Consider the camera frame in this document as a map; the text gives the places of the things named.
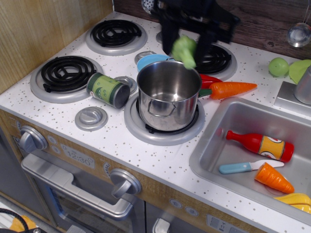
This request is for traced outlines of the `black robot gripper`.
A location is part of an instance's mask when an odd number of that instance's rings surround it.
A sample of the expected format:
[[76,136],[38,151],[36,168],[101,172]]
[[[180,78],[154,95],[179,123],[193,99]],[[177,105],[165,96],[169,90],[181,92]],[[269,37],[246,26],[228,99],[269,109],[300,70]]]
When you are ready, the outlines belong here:
[[161,24],[162,48],[167,55],[180,29],[199,34],[194,53],[197,64],[203,61],[212,43],[229,43],[241,21],[215,0],[155,0],[151,14]]

